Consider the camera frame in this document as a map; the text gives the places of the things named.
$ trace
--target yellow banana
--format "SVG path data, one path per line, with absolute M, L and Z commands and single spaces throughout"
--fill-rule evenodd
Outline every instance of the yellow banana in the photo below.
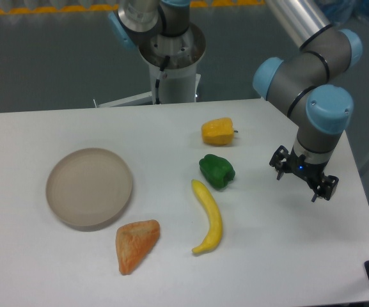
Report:
M 221 219 L 217 203 L 207 187 L 195 179 L 191 180 L 191 185 L 198 201 L 203 205 L 210 222 L 210 229 L 203 242 L 192 249 L 192 252 L 197 255 L 212 251 L 218 246 L 223 236 L 223 220 Z

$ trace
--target gray floor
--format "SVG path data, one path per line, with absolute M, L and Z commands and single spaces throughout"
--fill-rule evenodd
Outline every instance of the gray floor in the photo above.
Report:
M 266 6 L 193 8 L 191 20 L 207 39 L 202 101 L 258 98 L 251 81 L 259 65 L 298 53 Z M 365 53 L 332 83 L 354 97 L 347 133 L 359 163 L 369 151 L 369 26 L 351 18 L 345 28 Z M 0 113 L 87 108 L 94 98 L 101 104 L 149 90 L 146 65 L 118 45 L 107 12 L 0 16 Z M 363 185 L 369 201 L 369 172 Z

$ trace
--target robotic arm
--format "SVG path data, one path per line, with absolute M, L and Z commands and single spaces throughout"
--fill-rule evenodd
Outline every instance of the robotic arm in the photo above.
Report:
M 360 59 L 359 37 L 337 31 L 312 0 L 266 0 L 269 8 L 299 47 L 300 54 L 283 61 L 270 58 L 256 71 L 254 89 L 298 125 L 289 154 L 280 146 L 270 165 L 278 172 L 303 179 L 316 198 L 330 200 L 338 178 L 325 176 L 332 156 L 353 112 L 352 97 L 326 83 Z
M 122 45 L 139 46 L 149 66 L 154 104 L 195 101 L 205 38 L 189 14 L 190 0 L 122 0 L 117 14 L 109 14 Z

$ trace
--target green bell pepper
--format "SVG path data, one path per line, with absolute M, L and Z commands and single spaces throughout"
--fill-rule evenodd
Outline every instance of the green bell pepper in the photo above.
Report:
M 198 164 L 204 177 L 215 189 L 226 187 L 234 179 L 233 166 L 224 158 L 208 154 Z

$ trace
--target round plate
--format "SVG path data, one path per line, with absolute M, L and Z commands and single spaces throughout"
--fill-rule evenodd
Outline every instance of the round plate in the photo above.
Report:
M 72 226 L 96 226 L 115 217 L 132 192 L 132 174 L 115 153 L 87 148 L 66 156 L 46 185 L 52 211 Z

